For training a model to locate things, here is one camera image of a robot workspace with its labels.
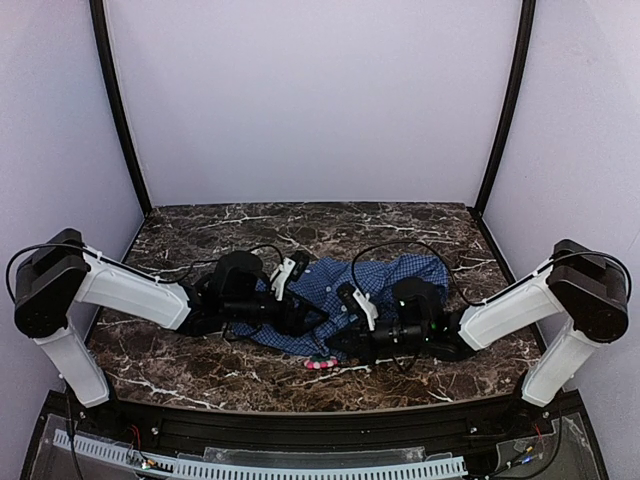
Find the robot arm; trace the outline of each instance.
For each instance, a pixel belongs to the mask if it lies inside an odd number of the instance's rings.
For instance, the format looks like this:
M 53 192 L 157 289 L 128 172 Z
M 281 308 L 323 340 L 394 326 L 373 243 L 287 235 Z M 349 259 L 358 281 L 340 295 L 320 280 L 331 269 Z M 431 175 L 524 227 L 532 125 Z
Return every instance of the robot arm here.
M 15 323 L 39 345 L 86 407 L 109 400 L 104 373 L 69 321 L 73 302 L 91 303 L 150 320 L 186 335 L 220 331 L 228 321 L 270 323 L 290 335 L 306 332 L 313 308 L 284 291 L 297 280 L 308 257 L 296 252 L 278 267 L 272 291 L 257 292 L 262 261 L 237 251 L 221 258 L 212 275 L 196 286 L 162 282 L 120 266 L 83 244 L 67 229 L 22 262 L 16 273 Z M 314 310 L 321 320 L 323 313 Z
M 186 286 L 162 283 L 119 266 L 84 246 L 75 230 L 65 230 L 49 243 L 76 249 L 41 249 L 18 267 L 15 323 L 43 348 L 87 407 L 107 401 L 109 389 L 68 320 L 74 301 L 119 310 L 187 335 L 247 320 L 302 335 L 326 318 L 315 310 L 320 320 L 307 325 L 305 317 L 313 307 L 300 299 L 296 304 L 285 293 L 288 282 L 297 280 L 306 268 L 308 259 L 298 254 L 278 267 L 268 282 L 271 291 L 257 292 L 262 262 L 248 252 L 226 255 L 213 274 Z M 551 260 L 533 274 L 482 305 L 450 314 L 443 312 L 432 284 L 406 278 L 393 288 L 398 319 L 391 324 L 379 321 L 367 296 L 343 285 L 339 297 L 349 312 L 360 316 L 361 326 L 340 332 L 328 346 L 369 362 L 384 350 L 393 354 L 405 347 L 457 361 L 551 314 L 566 313 L 569 319 L 522 387 L 523 400 L 545 406 L 596 349 L 620 338 L 628 326 L 623 273 L 604 258 L 584 255 L 587 252 L 574 242 L 562 241 Z
M 589 250 L 570 240 L 555 247 L 549 262 L 529 280 L 495 301 L 470 307 L 460 320 L 460 337 L 474 350 L 552 314 L 568 318 L 525 377 L 522 399 L 543 407 L 602 345 L 627 330 L 626 279 L 618 265 L 602 257 L 575 255 Z
M 619 265 L 589 252 L 563 240 L 552 257 L 523 280 L 479 305 L 449 314 L 443 312 L 432 284 L 406 278 L 393 289 L 398 319 L 376 321 L 370 332 L 364 322 L 367 310 L 355 302 L 354 288 L 343 285 L 341 299 L 359 315 L 360 327 L 340 332 L 329 345 L 367 362 L 385 351 L 424 351 L 459 361 L 534 322 L 565 314 L 565 325 L 522 385 L 521 399 L 543 407 L 593 352 L 620 338 L 628 327 L 624 273 Z

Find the pink object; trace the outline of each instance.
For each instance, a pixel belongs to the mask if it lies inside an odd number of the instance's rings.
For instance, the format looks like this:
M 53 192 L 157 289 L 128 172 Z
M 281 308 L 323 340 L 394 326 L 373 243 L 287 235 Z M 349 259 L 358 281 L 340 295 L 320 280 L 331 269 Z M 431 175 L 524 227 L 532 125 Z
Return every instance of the pink object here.
M 338 365 L 338 359 L 336 357 L 330 357 L 328 360 L 314 360 L 313 357 L 304 361 L 304 366 L 308 370 L 324 370 L 332 368 Z

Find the black frame pole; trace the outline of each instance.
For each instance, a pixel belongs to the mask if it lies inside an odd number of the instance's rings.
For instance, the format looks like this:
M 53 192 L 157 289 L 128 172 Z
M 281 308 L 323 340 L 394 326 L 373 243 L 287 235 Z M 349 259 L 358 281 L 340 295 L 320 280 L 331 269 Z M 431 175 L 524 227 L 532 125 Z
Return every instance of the black frame pole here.
M 113 122 L 118 132 L 120 147 L 122 148 L 122 153 L 127 163 L 133 188 L 138 197 L 138 203 L 140 204 L 142 213 L 146 216 L 151 211 L 151 200 L 149 199 L 147 187 L 144 184 L 144 178 L 142 177 L 142 170 L 138 163 L 136 151 L 133 148 L 131 131 L 129 130 L 124 106 L 122 105 L 122 96 L 120 95 L 111 44 L 109 43 L 109 31 L 104 13 L 104 3 L 102 0 L 90 0 L 89 5 L 91 6 L 91 19 L 93 21 L 93 32 L 96 37 L 96 47 L 98 48 L 100 66 L 102 67 L 102 78 L 104 79 L 104 86 L 107 90 L 107 96 L 109 97 Z
M 520 24 L 518 25 L 518 36 L 516 38 L 516 46 L 513 53 L 513 62 L 511 63 L 511 73 L 509 74 L 507 92 L 504 97 L 500 121 L 498 122 L 498 129 L 493 141 L 493 147 L 491 148 L 491 154 L 489 155 L 487 169 L 484 172 L 482 186 L 480 187 L 480 192 L 478 193 L 478 198 L 474 207 L 475 211 L 480 216 L 484 214 L 484 211 L 487 208 L 487 203 L 491 196 L 491 190 L 493 189 L 493 184 L 496 181 L 498 169 L 500 168 L 500 161 L 502 160 L 504 147 L 507 144 L 509 129 L 511 128 L 513 113 L 516 109 L 518 94 L 520 93 L 520 85 L 522 84 L 522 76 L 524 74 L 524 67 L 527 61 L 527 51 L 529 50 L 529 40 L 531 39 L 535 9 L 536 0 L 522 0 Z

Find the marble tabletop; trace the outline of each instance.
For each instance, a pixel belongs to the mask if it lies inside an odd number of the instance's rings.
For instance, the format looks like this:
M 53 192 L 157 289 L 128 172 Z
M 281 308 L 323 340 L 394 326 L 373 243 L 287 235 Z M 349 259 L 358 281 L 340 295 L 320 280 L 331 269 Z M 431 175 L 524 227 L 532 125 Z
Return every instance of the marble tabletop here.
M 436 248 L 466 296 L 485 298 L 506 286 L 474 220 L 454 203 L 286 203 L 172 206 L 147 217 L 127 263 L 165 278 L 196 259 L 273 243 L 285 254 L 351 260 L 385 241 L 419 240 Z M 391 260 L 420 247 L 386 247 L 363 257 Z M 265 271 L 277 257 L 258 252 Z M 211 266 L 190 275 L 195 281 Z M 450 289 L 446 309 L 463 306 Z M 336 412 L 458 402 L 512 391 L 540 357 L 530 329 L 509 335 L 475 357 L 446 363 L 422 358 L 406 374 L 391 362 L 342 364 L 308 371 L 300 357 L 220 334 L 185 337 L 105 309 L 90 344 L 119 398 L 155 405 L 253 412 Z

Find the black metal frame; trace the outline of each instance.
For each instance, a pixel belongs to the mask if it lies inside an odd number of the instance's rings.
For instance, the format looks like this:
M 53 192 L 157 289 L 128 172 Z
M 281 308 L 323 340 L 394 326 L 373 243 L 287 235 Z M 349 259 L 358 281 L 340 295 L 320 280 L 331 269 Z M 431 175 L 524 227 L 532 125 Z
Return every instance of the black metal frame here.
M 104 86 L 109 97 L 109 105 L 111 105 L 111 114 L 113 115 L 113 123 L 118 132 L 120 147 L 127 163 L 129 176 L 133 183 L 133 188 L 138 197 L 138 203 L 142 209 L 142 213 L 146 216 L 151 211 L 151 200 L 144 183 L 142 170 L 138 163 L 136 151 L 131 138 L 131 131 L 127 123 L 127 116 L 122 105 L 122 97 L 120 88 L 118 87 L 118 78 L 113 63 L 113 53 L 111 52 L 111 44 L 109 43 L 109 30 L 107 28 L 107 19 L 104 12 L 104 3 L 102 0 L 90 0 L 91 19 L 93 21 L 93 31 L 96 37 L 96 47 L 98 48 L 98 56 L 100 57 L 100 66 L 102 68 L 102 77 Z
M 131 176 L 131 182 L 138 197 L 140 208 L 146 216 L 151 211 L 151 201 L 149 193 L 144 183 L 142 170 L 138 162 L 135 148 L 131 137 L 131 131 L 127 123 L 127 117 L 122 104 L 122 96 L 118 86 L 116 76 L 113 52 L 109 42 L 109 31 L 104 11 L 103 0 L 90 0 L 91 18 L 93 20 L 93 30 L 96 37 L 96 46 L 100 57 L 100 65 L 102 67 L 102 76 L 111 105 L 111 113 L 113 121 L 120 139 L 120 146 L 127 163 L 127 169 Z M 536 0 L 522 0 L 522 10 L 520 12 L 520 23 L 518 26 L 518 35 L 511 64 L 511 72 L 509 74 L 509 82 L 507 91 L 502 105 L 502 112 L 498 122 L 496 136 L 491 148 L 491 154 L 487 163 L 487 168 L 482 179 L 482 185 L 478 193 L 475 203 L 475 211 L 482 216 L 487 207 L 493 184 L 495 183 L 502 155 L 509 136 L 513 114 L 515 112 L 524 67 L 527 60 L 527 52 L 529 50 L 529 40 L 531 38 L 531 30 L 533 27 L 533 17 L 535 12 Z
M 489 197 L 493 184 L 498 175 L 502 154 L 507 144 L 513 114 L 520 93 L 520 85 L 522 84 L 522 76 L 524 75 L 524 67 L 527 61 L 527 52 L 529 50 L 529 40 L 531 39 L 531 30 L 533 29 L 533 17 L 536 9 L 536 0 L 522 0 L 522 10 L 520 12 L 520 24 L 518 26 L 518 36 L 516 38 L 515 51 L 513 53 L 513 62 L 511 63 L 511 73 L 509 74 L 509 83 L 507 84 L 507 92 L 504 96 L 502 112 L 500 113 L 500 121 L 498 129 L 489 155 L 487 169 L 484 172 L 482 185 L 478 198 L 474 206 L 476 212 L 482 216 L 487 208 Z
M 503 412 L 511 397 L 394 411 L 320 414 L 203 412 L 120 402 L 122 412 L 140 428 L 142 449 L 175 456 L 202 455 L 206 447 L 285 452 L 358 452 L 424 447 L 427 454 L 451 452 L 465 460 L 491 458 L 495 439 L 472 439 L 470 425 Z M 80 405 L 72 410 L 77 417 Z M 560 393 L 547 409 L 550 419 L 579 413 L 600 478 L 607 480 L 593 427 L 578 391 Z M 66 398 L 49 392 L 36 420 L 21 479 L 29 480 L 48 414 L 66 418 Z M 157 428 L 157 434 L 151 429 Z

